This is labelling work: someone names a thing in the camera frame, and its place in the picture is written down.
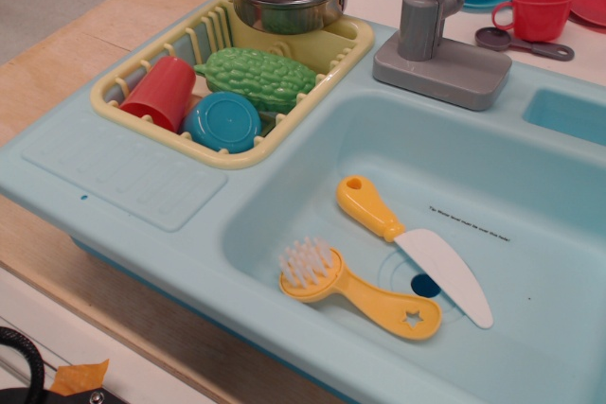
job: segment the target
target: faucet base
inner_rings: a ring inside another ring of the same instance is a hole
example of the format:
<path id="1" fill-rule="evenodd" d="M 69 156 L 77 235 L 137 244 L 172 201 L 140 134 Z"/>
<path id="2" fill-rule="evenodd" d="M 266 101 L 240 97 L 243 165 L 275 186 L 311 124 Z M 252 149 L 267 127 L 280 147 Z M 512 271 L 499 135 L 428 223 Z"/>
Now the faucet base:
<path id="1" fill-rule="evenodd" d="M 408 61 L 398 54 L 396 32 L 375 54 L 372 76 L 390 85 L 484 111 L 505 86 L 511 59 L 471 44 L 442 39 L 428 61 Z"/>

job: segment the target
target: toy knife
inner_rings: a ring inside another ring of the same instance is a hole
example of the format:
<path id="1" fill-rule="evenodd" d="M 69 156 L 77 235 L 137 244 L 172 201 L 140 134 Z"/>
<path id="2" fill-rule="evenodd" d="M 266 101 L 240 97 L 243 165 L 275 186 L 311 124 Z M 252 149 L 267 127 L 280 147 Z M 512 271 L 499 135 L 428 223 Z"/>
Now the toy knife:
<path id="1" fill-rule="evenodd" d="M 406 232 L 366 177 L 351 175 L 337 186 L 339 206 L 379 237 L 395 241 L 480 328 L 494 323 L 484 291 L 463 259 L 435 232 Z"/>

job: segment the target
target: gray spoon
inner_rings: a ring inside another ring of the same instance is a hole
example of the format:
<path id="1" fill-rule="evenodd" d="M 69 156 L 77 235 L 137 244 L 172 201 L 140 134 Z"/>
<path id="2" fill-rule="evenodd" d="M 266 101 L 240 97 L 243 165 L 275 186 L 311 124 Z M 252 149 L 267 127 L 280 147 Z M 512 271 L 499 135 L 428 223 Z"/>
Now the gray spoon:
<path id="1" fill-rule="evenodd" d="M 556 61 L 572 61 L 575 58 L 575 51 L 563 44 L 525 42 L 496 27 L 480 28 L 475 32 L 475 42 L 479 46 L 493 51 L 505 51 L 511 46 L 526 49 L 532 54 Z"/>

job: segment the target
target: scrub brush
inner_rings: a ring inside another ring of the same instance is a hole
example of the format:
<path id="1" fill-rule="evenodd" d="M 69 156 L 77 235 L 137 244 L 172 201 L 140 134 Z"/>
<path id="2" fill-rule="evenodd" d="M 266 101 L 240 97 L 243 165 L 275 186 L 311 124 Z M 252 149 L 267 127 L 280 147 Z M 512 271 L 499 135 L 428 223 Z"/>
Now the scrub brush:
<path id="1" fill-rule="evenodd" d="M 409 340 L 426 340 L 439 328 L 442 312 L 436 302 L 367 283 L 323 239 L 296 241 L 279 262 L 280 288 L 295 300 L 312 303 L 340 293 L 376 324 Z"/>

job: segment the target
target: red cup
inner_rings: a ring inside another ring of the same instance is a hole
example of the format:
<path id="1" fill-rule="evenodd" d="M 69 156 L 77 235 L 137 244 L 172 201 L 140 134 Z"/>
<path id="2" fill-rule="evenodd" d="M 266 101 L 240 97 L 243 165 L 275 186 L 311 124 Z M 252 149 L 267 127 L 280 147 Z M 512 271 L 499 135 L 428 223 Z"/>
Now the red cup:
<path id="1" fill-rule="evenodd" d="M 149 115 L 154 125 L 177 132 L 195 82 L 196 74 L 186 61 L 163 57 L 134 87 L 120 109 L 137 117 Z"/>
<path id="2" fill-rule="evenodd" d="M 501 30 L 510 30 L 516 37 L 527 42 L 550 42 L 557 39 L 564 30 L 570 14 L 572 0 L 511 0 L 497 5 L 492 11 L 492 23 Z M 500 9 L 513 10 L 511 23 L 501 25 L 496 22 Z"/>

